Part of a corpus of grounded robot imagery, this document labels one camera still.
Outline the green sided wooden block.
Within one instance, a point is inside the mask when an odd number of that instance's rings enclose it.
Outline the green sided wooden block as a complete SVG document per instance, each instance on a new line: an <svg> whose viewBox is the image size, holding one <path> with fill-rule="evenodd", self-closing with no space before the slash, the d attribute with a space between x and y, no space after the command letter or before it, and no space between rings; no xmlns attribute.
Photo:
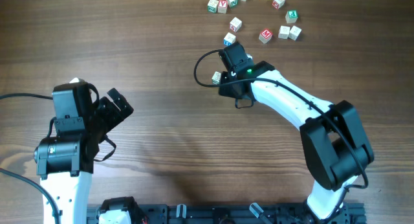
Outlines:
<svg viewBox="0 0 414 224"><path fill-rule="evenodd" d="M219 85L220 83L221 83L221 73L218 71L215 71L212 76L212 84Z"/></svg>

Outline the red M wooden block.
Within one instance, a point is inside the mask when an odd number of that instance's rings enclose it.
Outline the red M wooden block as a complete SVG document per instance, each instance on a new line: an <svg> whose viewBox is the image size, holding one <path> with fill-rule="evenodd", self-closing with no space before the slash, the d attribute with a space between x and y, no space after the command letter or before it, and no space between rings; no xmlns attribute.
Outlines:
<svg viewBox="0 0 414 224"><path fill-rule="evenodd" d="M272 36L273 36L273 33L269 29L265 28L264 30L262 30L260 32L260 34L259 34L259 40L263 44L266 44L266 43L268 43L271 40Z"/></svg>

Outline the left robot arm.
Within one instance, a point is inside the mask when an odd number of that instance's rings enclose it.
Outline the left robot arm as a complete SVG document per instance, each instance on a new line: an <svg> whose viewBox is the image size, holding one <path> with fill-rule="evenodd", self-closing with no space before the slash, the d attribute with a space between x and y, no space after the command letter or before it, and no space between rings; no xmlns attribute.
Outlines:
<svg viewBox="0 0 414 224"><path fill-rule="evenodd" d="M93 84L74 79L52 92L56 136L47 135L34 151L40 177L44 223L86 223L87 204L99 145L133 113L115 88L91 98Z"/></svg>

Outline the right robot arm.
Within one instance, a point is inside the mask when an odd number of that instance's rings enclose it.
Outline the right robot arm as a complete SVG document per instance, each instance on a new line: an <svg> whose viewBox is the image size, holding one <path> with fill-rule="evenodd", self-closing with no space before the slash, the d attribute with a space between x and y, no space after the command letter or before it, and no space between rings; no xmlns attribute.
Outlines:
<svg viewBox="0 0 414 224"><path fill-rule="evenodd" d="M350 188L367 188L366 167L374 153L355 107L333 104L295 86L271 64L254 63L236 42L219 51L226 71L219 93L236 100L259 102L287 119L299 132L305 162L314 178L306 205L313 221L326 223L340 212Z"/></svg>

